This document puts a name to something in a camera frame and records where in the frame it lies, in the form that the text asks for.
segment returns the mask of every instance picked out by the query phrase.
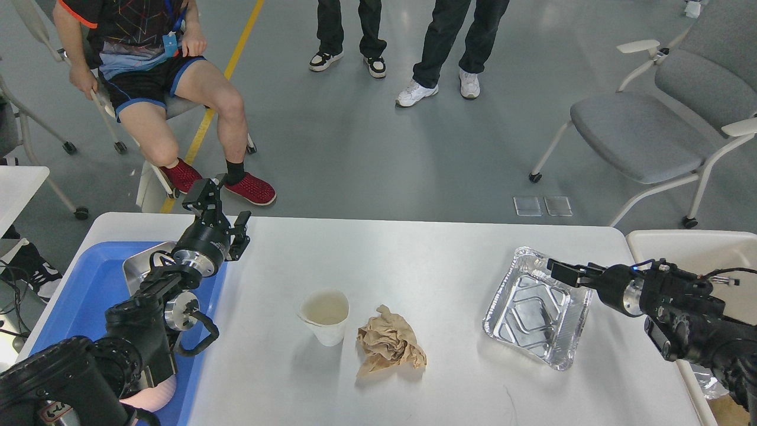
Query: black shorts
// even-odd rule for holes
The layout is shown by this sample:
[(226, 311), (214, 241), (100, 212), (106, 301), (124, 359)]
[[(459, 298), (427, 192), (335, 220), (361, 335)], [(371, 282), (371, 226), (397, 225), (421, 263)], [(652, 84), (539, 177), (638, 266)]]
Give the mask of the black shorts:
[(203, 56), (174, 56), (146, 71), (127, 71), (116, 74), (110, 80), (102, 78), (111, 96), (111, 104), (119, 113), (131, 104), (150, 102), (166, 108), (166, 95), (175, 96), (179, 79), (187, 67), (195, 61), (205, 61)]

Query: lanyard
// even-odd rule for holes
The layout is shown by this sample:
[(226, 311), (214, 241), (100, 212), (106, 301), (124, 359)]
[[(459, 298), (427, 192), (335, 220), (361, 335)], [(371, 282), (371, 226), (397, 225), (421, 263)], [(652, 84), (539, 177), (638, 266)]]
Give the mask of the lanyard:
[[(168, 18), (173, 19), (173, 7), (171, 6), (171, 0), (163, 0), (163, 3), (166, 5), (166, 10), (168, 11)], [(179, 28), (182, 26), (182, 21), (184, 20), (184, 15), (186, 15), (187, 9), (184, 8), (182, 13), (179, 15), (179, 19), (176, 20), (176, 22), (173, 23), (173, 28), (171, 30), (172, 33), (175, 33), (179, 30)]]

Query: floor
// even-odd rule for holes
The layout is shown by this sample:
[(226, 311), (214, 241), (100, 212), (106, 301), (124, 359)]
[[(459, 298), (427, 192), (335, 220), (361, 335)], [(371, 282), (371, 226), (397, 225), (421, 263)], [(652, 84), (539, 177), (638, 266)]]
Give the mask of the floor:
[[(345, 56), (322, 73), (307, 69), (318, 48), (315, 2), (198, 4), (209, 41), (206, 56), (221, 70), (256, 4), (262, 5), (231, 81), (245, 98), (258, 148), (246, 167), (268, 180), (279, 196), (261, 208), (224, 194), (223, 207), (228, 215), (252, 210), (277, 217), (607, 225), (643, 186), (614, 171), (574, 130), (547, 162), (539, 184), (528, 181), (528, 172), (568, 120), (573, 102), (614, 91), (645, 59), (642, 53), (623, 55), (616, 45), (639, 39), (664, 45), (693, 22), (683, 15), (681, 0), (512, 2), (481, 75), (479, 99), (459, 95), (461, 31), (442, 69), (439, 94), (412, 108), (396, 108), (394, 98), (421, 55), (433, 0), (384, 0), (381, 36), (388, 42), (388, 75), (383, 80), (371, 78), (361, 61), (360, 23), (352, 2), (344, 3)], [(41, 14), (49, 13), (50, 0), (40, 5)], [(44, 20), (53, 46), (59, 47), (54, 27)], [(143, 174), (142, 157), (120, 128), (129, 151), (116, 153), (95, 106), (68, 83), (67, 66), (51, 59), (9, 2), (0, 2), (0, 27), (0, 74), (26, 107), (79, 149), (67, 155), (41, 127), (32, 127), (35, 150), (51, 177), (91, 215), (76, 220), (46, 186), (21, 213), (18, 230), (53, 265), (68, 268), (92, 220), (106, 211), (187, 213), (180, 202), (166, 202), (154, 178)], [(664, 98), (652, 74), (630, 89)], [(203, 115), (203, 108), (196, 108), (170, 121), (182, 153)], [(716, 138), (713, 143), (721, 143)], [(23, 152), (15, 155), (28, 164)], [(718, 163), (697, 215), (698, 229), (757, 232), (750, 213), (757, 202), (748, 195), (755, 191), (756, 165), (755, 144)], [(195, 167), (206, 176), (223, 172), (214, 122)], [(145, 193), (137, 205), (140, 181)], [(629, 233), (681, 227), (694, 189), (682, 186), (643, 200), (617, 228)], [(514, 196), (566, 196), (573, 215), (518, 216)], [(40, 309), (31, 307), (27, 315)]]

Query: blue tray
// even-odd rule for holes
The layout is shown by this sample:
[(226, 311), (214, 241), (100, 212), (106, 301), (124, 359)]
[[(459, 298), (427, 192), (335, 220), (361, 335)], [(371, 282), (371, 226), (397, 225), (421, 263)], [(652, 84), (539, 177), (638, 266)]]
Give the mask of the blue tray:
[[(97, 340), (105, 335), (105, 311), (129, 298), (123, 261), (139, 252), (162, 243), (121, 242), (99, 243), (87, 249), (71, 272), (48, 320), (39, 333), (32, 353), (72, 336)], [(200, 302), (200, 310), (213, 317), (223, 287), (226, 264), (213, 277), (202, 280), (192, 292)], [(184, 347), (199, 343), (207, 331), (198, 324), (182, 336)], [(170, 402), (155, 412), (162, 426), (185, 426), (189, 419), (195, 389), (200, 378), (204, 352), (192, 358), (176, 357), (176, 393)]]

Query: chair armrest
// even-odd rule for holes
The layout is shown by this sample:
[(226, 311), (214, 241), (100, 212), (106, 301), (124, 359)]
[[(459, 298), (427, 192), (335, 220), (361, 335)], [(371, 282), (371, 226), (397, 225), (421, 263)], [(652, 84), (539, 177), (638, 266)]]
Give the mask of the chair armrest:
[(660, 46), (660, 42), (657, 40), (639, 40), (637, 42), (625, 43), (624, 45), (616, 46), (621, 53), (635, 53), (642, 52), (644, 50), (650, 53), (650, 58), (657, 54), (657, 48)]
[(757, 117), (747, 118), (722, 127), (723, 133), (728, 136), (744, 136), (757, 133)]

